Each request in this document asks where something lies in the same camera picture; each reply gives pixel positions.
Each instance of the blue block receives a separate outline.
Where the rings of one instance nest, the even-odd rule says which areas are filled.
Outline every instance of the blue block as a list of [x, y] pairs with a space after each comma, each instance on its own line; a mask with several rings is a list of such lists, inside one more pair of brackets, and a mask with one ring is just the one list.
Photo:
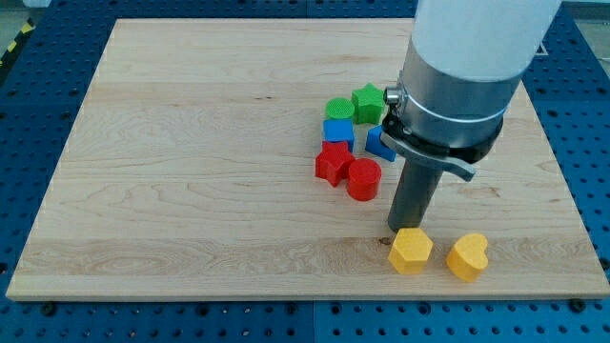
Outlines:
[[350, 151], [354, 150], [354, 125], [352, 119], [324, 120], [324, 140], [328, 142], [347, 142]]
[[390, 162], [397, 159], [397, 153], [381, 143], [381, 126], [375, 126], [369, 130], [366, 136], [366, 147], [364, 150], [375, 154], [381, 158], [385, 158]]

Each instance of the green block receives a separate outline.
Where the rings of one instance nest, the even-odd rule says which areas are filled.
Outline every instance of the green block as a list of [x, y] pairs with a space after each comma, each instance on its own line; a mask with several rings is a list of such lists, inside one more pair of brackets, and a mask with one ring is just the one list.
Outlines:
[[328, 119], [352, 119], [354, 104], [346, 98], [335, 98], [326, 103], [326, 117]]
[[352, 103], [355, 108], [356, 124], [379, 124], [383, 113], [383, 91], [368, 83], [363, 89], [352, 91]]

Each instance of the yellow tape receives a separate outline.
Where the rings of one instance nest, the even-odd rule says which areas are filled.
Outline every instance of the yellow tape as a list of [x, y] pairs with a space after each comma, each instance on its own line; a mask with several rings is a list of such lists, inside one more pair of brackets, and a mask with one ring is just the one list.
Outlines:
[[17, 42], [12, 41], [12, 43], [10, 43], [9, 47], [7, 48], [7, 51], [12, 52], [16, 46], [17, 46]]
[[21, 33], [26, 34], [26, 33], [30, 32], [31, 30], [34, 30], [34, 28], [30, 25], [30, 23], [26, 23], [21, 28]]

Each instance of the yellow heart block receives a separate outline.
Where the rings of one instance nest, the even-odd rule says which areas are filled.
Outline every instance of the yellow heart block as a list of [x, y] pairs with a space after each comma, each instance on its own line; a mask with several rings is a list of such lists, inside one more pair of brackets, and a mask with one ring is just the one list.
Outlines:
[[420, 273], [428, 262], [433, 242], [420, 228], [400, 229], [388, 260], [401, 274]]
[[489, 261], [485, 250], [487, 238], [480, 233], [462, 236], [447, 255], [447, 266], [451, 272], [466, 282], [474, 282], [487, 268]]

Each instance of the red block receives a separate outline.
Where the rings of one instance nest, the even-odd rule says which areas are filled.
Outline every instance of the red block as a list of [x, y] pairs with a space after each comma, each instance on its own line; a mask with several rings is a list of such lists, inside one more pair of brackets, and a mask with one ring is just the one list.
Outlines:
[[358, 158], [348, 171], [347, 193], [355, 200], [368, 201], [377, 196], [381, 167], [370, 158]]
[[347, 178], [348, 168], [354, 161], [347, 142], [322, 142], [322, 152], [315, 158], [315, 176], [327, 179], [336, 187]]

